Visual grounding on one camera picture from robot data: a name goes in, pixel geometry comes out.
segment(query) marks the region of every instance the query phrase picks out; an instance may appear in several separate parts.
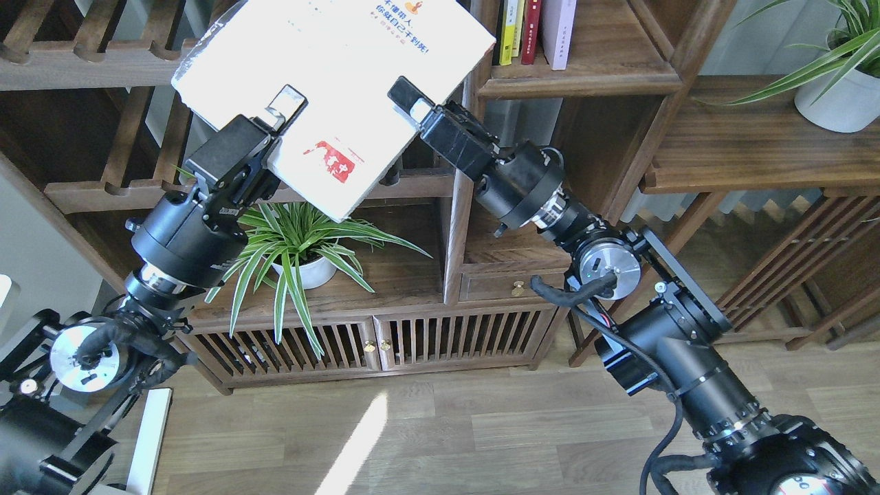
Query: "pink book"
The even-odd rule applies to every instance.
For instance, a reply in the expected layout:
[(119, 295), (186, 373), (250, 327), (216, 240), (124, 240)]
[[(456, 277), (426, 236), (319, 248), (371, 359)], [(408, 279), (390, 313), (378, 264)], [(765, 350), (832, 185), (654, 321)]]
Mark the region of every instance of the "pink book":
[(577, 0), (544, 0), (541, 5), (541, 42), (550, 69), (564, 70), (575, 24)]

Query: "cabinet door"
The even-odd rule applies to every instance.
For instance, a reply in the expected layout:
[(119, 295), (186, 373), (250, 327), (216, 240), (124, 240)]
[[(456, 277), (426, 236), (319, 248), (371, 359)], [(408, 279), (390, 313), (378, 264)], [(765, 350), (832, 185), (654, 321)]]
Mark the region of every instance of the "cabinet door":
[(480, 309), (436, 316), (376, 318), (379, 356), (386, 371), (443, 371), (530, 364), (554, 308)]
[(320, 358), (302, 327), (274, 331), (238, 325), (235, 333), (196, 333), (180, 339), (229, 388), (274, 381), (344, 379), (381, 370), (372, 319), (320, 323), (314, 327), (324, 349)]

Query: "wooden shelf board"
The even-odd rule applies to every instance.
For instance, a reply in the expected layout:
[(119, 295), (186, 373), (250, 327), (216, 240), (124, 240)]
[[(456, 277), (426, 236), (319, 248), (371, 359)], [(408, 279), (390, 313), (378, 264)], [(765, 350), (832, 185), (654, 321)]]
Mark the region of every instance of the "wooden shelf board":
[(538, 235), (533, 225), (508, 229), (496, 239), (498, 225), (482, 206), (474, 205), (467, 227), (463, 272), (564, 270), (571, 263), (570, 257)]
[[(701, 77), (691, 94), (721, 102), (775, 77)], [(880, 185), (880, 122), (854, 134), (821, 129), (792, 93), (737, 107), (689, 99), (667, 132), (642, 190), (649, 194)]]
[(90, 54), (93, 62), (74, 52), (73, 41), (37, 41), (26, 63), (0, 56), (0, 91), (107, 88), (169, 85), (180, 66), (183, 49), (163, 50), (150, 41), (110, 41), (103, 54)]
[(544, 52), (492, 68), (479, 95), (522, 99), (615, 94), (669, 94), (681, 78), (664, 60), (626, 2), (580, 0), (565, 70), (550, 70)]
[[(374, 311), (399, 312), (417, 305), (443, 304), (441, 293), (442, 257), (437, 235), (439, 221), (432, 205), (410, 205), (399, 208), (369, 208), (355, 212), (355, 218), (365, 218), (380, 229), (410, 240), (428, 251), (425, 257), (396, 245), (385, 249), (370, 249), (358, 242), (346, 243), (357, 252), (364, 269), (364, 279), (376, 290), (365, 291), (347, 275), (337, 272), (325, 285), (306, 293), (312, 317), (326, 314), (364, 315)], [(201, 304), (189, 320), (200, 331), (229, 325), (230, 306), (235, 279), (222, 289), (210, 305)], [(256, 293), (248, 293), (241, 308), (242, 325), (272, 325), (275, 291), (263, 286)], [(288, 301), (285, 325), (299, 321), (293, 303)]]
[[(365, 199), (448, 197), (452, 195), (454, 175), (451, 169), (416, 168), (404, 170), (393, 186), (377, 185)], [(43, 193), (64, 214), (82, 211), (140, 210), (156, 206), (166, 191), (183, 186), (147, 179), (132, 181), (126, 188), (116, 188), (100, 181), (54, 182)], [(282, 185), (273, 203), (303, 201), (296, 191)]]

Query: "drawer handle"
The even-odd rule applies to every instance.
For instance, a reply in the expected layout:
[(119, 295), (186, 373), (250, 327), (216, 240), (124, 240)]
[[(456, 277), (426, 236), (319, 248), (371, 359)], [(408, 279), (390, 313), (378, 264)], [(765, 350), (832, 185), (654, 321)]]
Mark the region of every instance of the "drawer handle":
[(523, 294), (525, 294), (525, 282), (523, 282), (522, 280), (517, 280), (513, 283), (513, 290), (510, 291), (510, 295), (518, 298)]

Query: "book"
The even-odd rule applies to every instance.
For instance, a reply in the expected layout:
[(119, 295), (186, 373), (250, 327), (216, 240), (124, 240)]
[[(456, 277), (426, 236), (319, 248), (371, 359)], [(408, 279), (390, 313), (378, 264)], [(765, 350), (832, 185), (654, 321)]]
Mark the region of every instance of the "book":
[(552, 70), (564, 70), (568, 66), (576, 6), (577, 0), (544, 0), (541, 6), (541, 43)]
[(523, 16), (524, 16), (525, 0), (517, 2), (517, 26), (513, 31), (513, 56), (519, 56), (520, 48), (523, 46)]
[(494, 43), (455, 0), (249, 0), (209, 29), (172, 84), (215, 129), (260, 115), (286, 85), (304, 95), (268, 166), (339, 221), (418, 132), (388, 98), (397, 79), (445, 103)]
[(526, 0), (525, 20), (523, 21), (523, 54), (520, 63), (535, 63), (535, 50), (538, 49), (538, 23), (541, 16), (541, 0)]
[(504, 0), (502, 11), (501, 54), (499, 65), (510, 65), (513, 62), (513, 34), (517, 29), (517, 4), (519, 0)]

